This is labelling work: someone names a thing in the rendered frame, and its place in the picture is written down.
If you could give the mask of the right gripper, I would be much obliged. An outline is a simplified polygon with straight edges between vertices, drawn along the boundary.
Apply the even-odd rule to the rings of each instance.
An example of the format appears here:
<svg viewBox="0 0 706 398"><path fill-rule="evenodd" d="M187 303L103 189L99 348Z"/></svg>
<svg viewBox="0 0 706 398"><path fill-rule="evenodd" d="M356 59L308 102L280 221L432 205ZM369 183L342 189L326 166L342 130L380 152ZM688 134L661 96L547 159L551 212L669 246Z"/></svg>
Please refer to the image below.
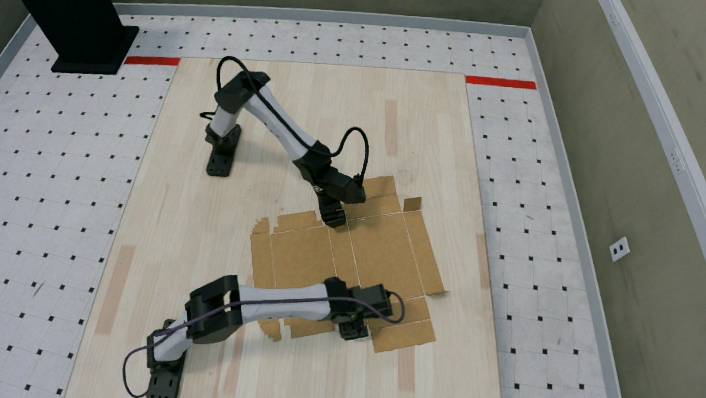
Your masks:
<svg viewBox="0 0 706 398"><path fill-rule="evenodd" d="M351 321L338 324L341 338L345 341L369 336L367 326L364 327L364 322L363 319L360 318L360 314L361 312L358 311Z"/></svg>

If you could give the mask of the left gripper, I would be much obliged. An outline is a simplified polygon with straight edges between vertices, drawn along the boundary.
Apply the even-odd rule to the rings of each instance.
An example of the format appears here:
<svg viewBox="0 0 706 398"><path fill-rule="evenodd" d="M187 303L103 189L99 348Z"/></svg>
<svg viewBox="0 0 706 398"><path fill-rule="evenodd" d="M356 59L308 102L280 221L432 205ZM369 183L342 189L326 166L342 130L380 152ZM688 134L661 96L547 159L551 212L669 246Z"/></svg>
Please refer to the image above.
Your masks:
<svg viewBox="0 0 706 398"><path fill-rule="evenodd" d="M323 222L333 229L345 226L346 215L344 209L340 210L342 209L341 202L327 195L327 193L316 193L316 195L318 197L319 210ZM339 209L339 211L336 211L336 209Z"/></svg>

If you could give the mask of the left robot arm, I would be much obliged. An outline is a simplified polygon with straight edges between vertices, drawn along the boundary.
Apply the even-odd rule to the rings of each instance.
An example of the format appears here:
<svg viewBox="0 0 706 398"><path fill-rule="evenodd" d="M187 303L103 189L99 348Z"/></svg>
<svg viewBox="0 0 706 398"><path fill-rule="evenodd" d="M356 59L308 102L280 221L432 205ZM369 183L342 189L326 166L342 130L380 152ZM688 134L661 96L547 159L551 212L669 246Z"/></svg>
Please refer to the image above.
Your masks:
<svg viewBox="0 0 706 398"><path fill-rule="evenodd" d="M361 186L360 174L354 175L352 179L330 166L331 157L318 155L308 149L300 138L317 150L331 153L326 145L319 140L315 141L303 131L279 105L266 86L271 78L265 72L248 72L257 90L260 88L256 94L242 71L214 94L219 106L215 117L205 129L205 141L213 145L206 167L207 174L228 174L241 129L236 120L244 107L279 140L293 160L292 163L300 170L303 180L310 182L316 193L327 193L346 204L365 203L366 195Z"/></svg>

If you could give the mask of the brown cardboard box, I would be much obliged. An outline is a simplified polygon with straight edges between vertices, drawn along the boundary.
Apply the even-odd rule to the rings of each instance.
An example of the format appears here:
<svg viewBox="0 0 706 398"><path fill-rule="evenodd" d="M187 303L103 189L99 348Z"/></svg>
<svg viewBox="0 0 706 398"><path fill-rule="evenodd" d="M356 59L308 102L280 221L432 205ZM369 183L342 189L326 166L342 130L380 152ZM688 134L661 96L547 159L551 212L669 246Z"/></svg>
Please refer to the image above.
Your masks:
<svg viewBox="0 0 706 398"><path fill-rule="evenodd" d="M369 325L374 352L434 342L426 299L415 297L451 291L444 290L422 213L416 211L421 208L422 197L404 199L403 212L408 213L402 215L398 196L394 194L393 175L363 179L362 186L365 203L341 204L348 226L347 222L335 229L323 226L322 220L317 221L315 210L277 216L278 227L273 227L276 234L265 233L270 232L268 217L257 221L250 235L254 288L275 289L275 283L276 289L302 288L322 283L336 274L347 287L362 289L383 283L385 289L405 300L404 317L398 323L382 318L363 319L364 325Z"/></svg>

